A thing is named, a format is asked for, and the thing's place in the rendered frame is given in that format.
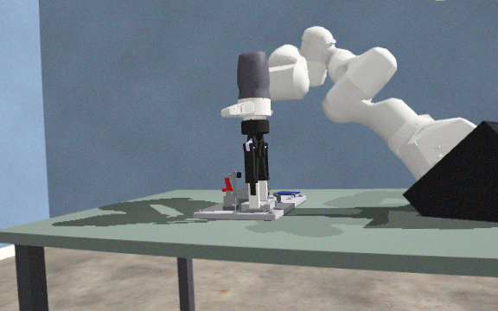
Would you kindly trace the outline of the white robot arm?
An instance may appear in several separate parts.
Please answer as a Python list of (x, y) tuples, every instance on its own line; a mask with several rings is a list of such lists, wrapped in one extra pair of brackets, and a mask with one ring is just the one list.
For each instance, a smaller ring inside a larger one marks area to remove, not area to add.
[[(284, 45), (269, 60), (263, 51), (241, 54), (238, 104), (221, 110), (221, 116), (266, 119), (273, 114), (271, 101), (302, 99), (309, 87), (323, 84), (328, 72), (335, 85), (322, 102), (326, 117), (340, 124), (368, 126), (384, 138), (417, 181), (476, 127), (460, 117), (434, 121), (428, 114), (418, 116), (396, 98), (369, 104), (396, 72), (396, 59), (384, 48), (356, 56), (336, 48), (335, 42), (327, 29), (312, 27), (303, 33), (301, 50)], [(307, 73), (300, 66), (305, 67), (303, 60)]]

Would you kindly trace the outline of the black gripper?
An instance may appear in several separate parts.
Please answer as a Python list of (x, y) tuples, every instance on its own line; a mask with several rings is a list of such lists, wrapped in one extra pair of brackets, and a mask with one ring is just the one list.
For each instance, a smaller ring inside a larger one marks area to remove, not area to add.
[(247, 143), (243, 143), (243, 149), (249, 208), (260, 208), (260, 200), (268, 202), (268, 143), (265, 143), (263, 135), (269, 132), (269, 121), (266, 119), (241, 122), (241, 133), (247, 135)]

